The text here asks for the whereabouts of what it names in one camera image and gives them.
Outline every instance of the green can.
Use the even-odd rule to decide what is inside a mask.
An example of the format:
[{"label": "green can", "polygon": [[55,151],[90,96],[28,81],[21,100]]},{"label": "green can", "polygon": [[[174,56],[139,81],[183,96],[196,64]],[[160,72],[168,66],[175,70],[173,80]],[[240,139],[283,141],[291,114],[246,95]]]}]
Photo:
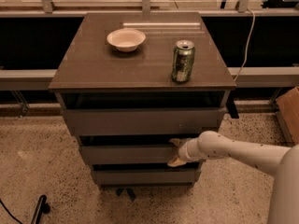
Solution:
[{"label": "green can", "polygon": [[171,78],[178,83],[190,80],[194,62],[195,47],[189,40],[179,40],[174,48]]}]

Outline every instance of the white bowl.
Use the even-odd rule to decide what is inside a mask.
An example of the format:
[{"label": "white bowl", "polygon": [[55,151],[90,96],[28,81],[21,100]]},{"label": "white bowl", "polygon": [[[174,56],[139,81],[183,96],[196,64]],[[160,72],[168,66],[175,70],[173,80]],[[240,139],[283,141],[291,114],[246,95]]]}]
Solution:
[{"label": "white bowl", "polygon": [[145,39],[146,36],[144,33],[132,28],[116,30],[110,33],[107,37],[108,43],[122,52],[136,50]]}]

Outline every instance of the concrete floor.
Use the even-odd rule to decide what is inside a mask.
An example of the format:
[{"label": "concrete floor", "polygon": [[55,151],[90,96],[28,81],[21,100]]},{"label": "concrete floor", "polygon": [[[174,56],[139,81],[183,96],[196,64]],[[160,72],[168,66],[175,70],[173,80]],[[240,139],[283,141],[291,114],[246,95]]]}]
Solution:
[{"label": "concrete floor", "polygon": [[[22,223],[31,222],[42,194],[51,211],[40,223],[266,223],[273,178],[232,159],[205,162],[193,188],[134,188],[133,202],[126,192],[99,189],[62,117],[49,114],[0,112],[0,198]],[[226,115],[220,133],[284,142],[273,113]],[[0,223],[16,223],[1,206]]]}]

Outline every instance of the dresser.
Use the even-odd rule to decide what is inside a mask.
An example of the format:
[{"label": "dresser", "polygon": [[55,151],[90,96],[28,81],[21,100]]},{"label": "dresser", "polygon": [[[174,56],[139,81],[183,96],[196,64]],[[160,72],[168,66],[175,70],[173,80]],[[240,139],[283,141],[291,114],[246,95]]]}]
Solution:
[{"label": "dresser", "polygon": [[[133,52],[120,52],[107,35],[130,27],[146,35]],[[195,45],[191,80],[171,79],[178,40]],[[170,138],[217,131],[235,83],[196,12],[87,14],[57,70],[55,92],[69,132],[101,187],[188,185],[203,161],[172,168]]]}]

